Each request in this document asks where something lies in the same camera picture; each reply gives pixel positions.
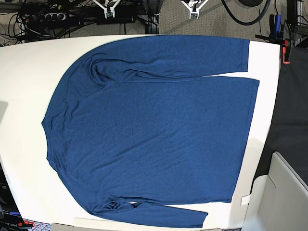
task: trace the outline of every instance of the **white tabletop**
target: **white tabletop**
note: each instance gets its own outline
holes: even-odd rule
[[[82,223],[82,219],[76,218],[102,220],[77,204],[49,166],[41,122],[60,78],[77,58],[99,45],[137,36],[67,38],[0,48],[0,101],[8,103],[2,120],[0,115],[0,158],[23,218],[67,225]],[[203,229],[237,228],[243,224],[247,205],[241,206],[241,198],[250,193],[270,128],[280,70],[279,55],[278,45],[250,42],[248,72],[224,74],[255,78],[260,80],[260,85],[232,203],[176,205],[208,212]],[[6,103],[0,103],[0,114]],[[103,222],[109,224],[104,224],[105,229],[144,230],[139,225]]]

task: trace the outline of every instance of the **blue long-sleeve shirt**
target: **blue long-sleeve shirt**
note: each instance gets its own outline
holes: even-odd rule
[[[47,159],[76,201],[101,218],[186,228],[207,213],[165,205],[230,202],[258,81],[204,76],[247,71],[248,46],[141,37],[72,64],[42,124]]]

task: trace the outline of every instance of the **white bracket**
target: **white bracket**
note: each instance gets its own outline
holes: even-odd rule
[[[189,10],[189,18],[199,18],[199,12],[201,8],[208,2],[208,0],[204,0],[204,2],[201,3],[201,5],[197,8],[196,5],[199,4],[202,0],[190,0],[187,4],[184,1],[181,1],[184,6]]]
[[[105,18],[107,17],[115,17],[115,7],[120,3],[121,0],[114,0],[115,4],[113,4],[108,10],[108,5],[107,6],[103,6],[101,5],[97,0],[93,0],[93,2],[95,2],[99,7],[101,7],[104,10],[105,13]]]

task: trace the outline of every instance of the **power cord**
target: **power cord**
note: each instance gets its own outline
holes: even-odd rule
[[[242,22],[242,21],[238,20],[238,19],[232,14],[232,12],[231,12],[230,9],[228,8],[228,6],[227,6],[225,0],[221,0],[221,2],[222,2],[222,4],[223,4],[223,6],[225,7],[226,11],[228,12],[228,14],[230,15],[230,17],[231,17],[235,22],[237,22],[238,24],[241,24],[241,25],[244,25],[244,26],[251,26],[251,25],[253,25],[253,24],[259,22],[259,21],[263,18],[263,16],[265,15],[265,13],[266,13],[266,11],[268,10],[269,5],[270,5],[270,0],[266,0],[266,3],[265,3],[265,5],[264,5],[264,8],[263,8],[261,14],[260,14],[255,20],[253,20],[253,21],[251,21],[251,22]]]

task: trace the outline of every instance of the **black cloth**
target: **black cloth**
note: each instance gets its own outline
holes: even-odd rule
[[[281,62],[271,127],[254,179],[268,174],[278,151],[308,183],[308,50],[292,48],[289,61]]]

